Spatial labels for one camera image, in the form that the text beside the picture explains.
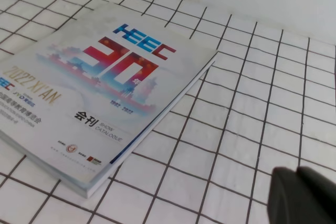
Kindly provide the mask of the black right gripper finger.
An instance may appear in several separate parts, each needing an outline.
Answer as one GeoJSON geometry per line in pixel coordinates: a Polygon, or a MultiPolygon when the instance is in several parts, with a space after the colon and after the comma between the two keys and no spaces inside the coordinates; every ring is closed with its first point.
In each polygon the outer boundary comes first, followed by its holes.
{"type": "Polygon", "coordinates": [[[335,183],[310,167],[276,167],[267,214],[270,223],[335,223],[335,183]]]}

